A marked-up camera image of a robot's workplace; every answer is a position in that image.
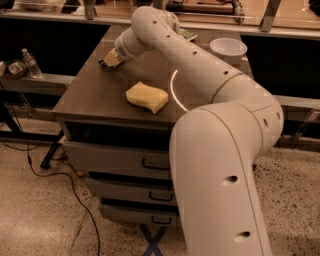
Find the bowl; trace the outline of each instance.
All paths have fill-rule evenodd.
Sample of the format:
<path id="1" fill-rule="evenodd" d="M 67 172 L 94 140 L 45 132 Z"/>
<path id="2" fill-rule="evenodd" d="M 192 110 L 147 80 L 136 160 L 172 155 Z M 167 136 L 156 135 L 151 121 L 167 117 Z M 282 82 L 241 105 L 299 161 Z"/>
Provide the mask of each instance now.
<path id="1" fill-rule="evenodd" d="M 229 65 L 239 64 L 248 50 L 243 42 L 233 38 L 215 39 L 210 42 L 210 49 L 213 55 Z"/>

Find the sponge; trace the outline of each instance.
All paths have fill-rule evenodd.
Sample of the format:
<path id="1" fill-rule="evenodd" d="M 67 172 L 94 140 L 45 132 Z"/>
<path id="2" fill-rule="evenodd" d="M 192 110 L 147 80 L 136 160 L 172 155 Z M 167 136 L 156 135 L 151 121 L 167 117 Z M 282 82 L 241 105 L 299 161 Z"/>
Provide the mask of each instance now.
<path id="1" fill-rule="evenodd" d="M 127 100 L 156 114 L 167 102 L 168 93 L 164 90 L 145 85 L 141 81 L 126 92 Z"/>

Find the black cable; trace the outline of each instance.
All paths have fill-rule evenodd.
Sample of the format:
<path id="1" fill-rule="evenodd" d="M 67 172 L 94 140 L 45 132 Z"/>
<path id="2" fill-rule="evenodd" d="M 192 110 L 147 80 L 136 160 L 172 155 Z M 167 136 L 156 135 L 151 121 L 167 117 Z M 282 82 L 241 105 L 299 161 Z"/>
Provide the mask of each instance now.
<path id="1" fill-rule="evenodd" d="M 41 175 L 41 174 L 38 174 L 35 172 L 35 170 L 33 169 L 33 166 L 32 166 L 32 159 L 31 159 L 31 156 L 29 154 L 29 151 L 28 151 L 28 163 L 29 163 L 29 166 L 33 172 L 34 175 L 36 175 L 37 177 L 41 177 L 41 178 L 46 178 L 46 177 L 51 177 L 51 176 L 58 176 L 58 175 L 62 175 L 62 176 L 67 176 L 70 181 L 71 181 L 71 188 L 72 188 L 72 192 L 74 194 L 74 196 L 77 198 L 79 204 L 81 204 L 81 206 L 89 213 L 90 217 L 91 217 L 91 220 L 92 220 L 92 223 L 93 223 L 93 226 L 95 228 L 95 231 L 96 231 L 96 234 L 97 234 L 97 240 L 98 240 L 98 249 L 97 249 L 97 255 L 99 256 L 100 255 L 100 234 L 99 234 L 99 230 L 98 230 L 98 227 L 97 227 L 97 224 L 96 224 L 96 221 L 94 220 L 94 217 L 91 213 L 91 211 L 88 209 L 88 207 L 86 207 L 80 200 L 79 196 L 77 195 L 76 191 L 75 191 L 75 188 L 74 188 L 74 181 L 73 181 L 73 178 L 72 176 L 69 174 L 69 173 L 64 173 L 64 172 L 61 172 L 61 173 L 51 173 L 51 174 L 45 174 L 45 175 Z"/>
<path id="2" fill-rule="evenodd" d="M 1 86 L 2 90 L 5 91 L 4 86 L 3 86 L 3 84 L 1 83 L 1 81 L 0 81 L 0 86 Z M 21 126 L 21 124 L 20 124 L 20 122 L 19 122 L 19 120 L 18 120 L 16 111 L 14 110 L 14 108 L 13 108 L 13 106 L 12 106 L 11 104 L 10 104 L 10 107 L 11 107 L 13 113 L 14 113 L 14 116 L 15 116 L 15 118 L 16 118 L 16 121 L 17 121 L 17 124 L 18 124 L 19 128 L 21 129 L 21 131 L 23 131 L 22 126 Z M 79 196 L 77 195 L 77 193 L 76 193 L 76 191 L 75 191 L 75 188 L 74 188 L 74 181 L 73 181 L 73 179 L 72 179 L 72 176 L 71 176 L 70 174 L 64 173 L 64 172 L 61 172 L 61 173 L 51 173 L 51 174 L 46 174 L 46 175 L 41 175 L 41 174 L 36 173 L 35 170 L 33 169 L 32 159 L 31 159 L 31 156 L 30 156 L 30 150 L 32 150 L 32 149 L 34 149 L 34 148 L 30 148 L 29 140 L 28 140 L 28 139 L 26 139 L 26 143 L 27 143 L 27 149 L 26 149 L 26 150 L 14 148 L 14 147 L 11 147 L 11 146 L 9 146 L 9 145 L 6 145 L 6 146 L 11 147 L 11 148 L 16 149 L 16 150 L 27 151 L 27 158 L 28 158 L 29 166 L 30 166 L 33 174 L 36 175 L 37 177 L 46 178 L 46 177 L 63 175 L 63 176 L 67 176 L 67 177 L 70 179 L 70 181 L 71 181 L 71 188 L 72 188 L 72 192 L 73 192 L 74 196 L 75 196 L 76 199 L 78 200 L 79 204 L 89 213 L 90 218 L 91 218 L 91 220 L 92 220 L 93 226 L 94 226 L 95 231 L 96 231 L 96 234 L 97 234 L 97 240 L 98 240 L 97 255 L 99 256 L 99 255 L 100 255 L 100 244 L 101 244 L 101 242 L 100 242 L 100 234 L 99 234 L 99 230 L 98 230 L 97 224 L 96 224 L 96 222 L 95 222 L 95 220 L 94 220 L 94 217 L 93 217 L 91 211 L 88 209 L 88 207 L 86 207 L 86 206 L 81 202 Z"/>

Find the cabinet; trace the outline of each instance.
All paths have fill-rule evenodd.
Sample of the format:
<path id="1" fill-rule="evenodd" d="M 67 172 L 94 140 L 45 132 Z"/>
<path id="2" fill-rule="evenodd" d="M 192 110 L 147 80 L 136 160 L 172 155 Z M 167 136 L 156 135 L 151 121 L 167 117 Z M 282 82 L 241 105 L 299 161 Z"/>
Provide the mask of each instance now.
<path id="1" fill-rule="evenodd" d="M 169 139 L 176 121 L 207 104 L 157 50 L 121 64 L 99 66 L 127 25 L 113 25 L 73 80 L 53 114 L 67 141 L 63 147 L 110 220 L 180 226 L 169 164 Z M 217 37 L 240 39 L 238 33 L 195 30 L 195 43 L 209 48 Z M 248 63 L 239 65 L 247 72 Z M 168 92 L 156 114 L 130 104 L 125 92 L 137 82 Z"/>

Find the speckled floor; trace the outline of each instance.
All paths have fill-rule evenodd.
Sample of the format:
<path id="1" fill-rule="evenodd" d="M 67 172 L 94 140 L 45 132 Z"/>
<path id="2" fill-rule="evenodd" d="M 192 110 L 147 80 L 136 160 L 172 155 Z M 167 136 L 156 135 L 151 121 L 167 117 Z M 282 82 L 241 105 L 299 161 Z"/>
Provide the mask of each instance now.
<path id="1" fill-rule="evenodd" d="M 25 131 L 56 132 L 52 122 L 21 118 Z M 97 236 L 91 218 L 77 202 L 70 180 L 65 176 L 40 178 L 32 173 L 24 142 L 0 143 L 0 255 L 97 255 Z M 255 177 L 274 256 L 320 255 L 320 142 L 300 140 L 298 149 L 273 148 L 256 162 Z M 99 202 L 90 195 L 61 148 L 50 162 L 49 171 L 40 163 L 49 144 L 30 151 L 34 170 L 42 175 L 69 173 L 76 193 L 92 212 L 97 223 L 101 254 L 187 255 L 181 229 L 168 228 L 159 250 L 152 253 L 141 226 L 111 222 L 98 211 Z M 158 226 L 146 226 L 154 237 Z"/>

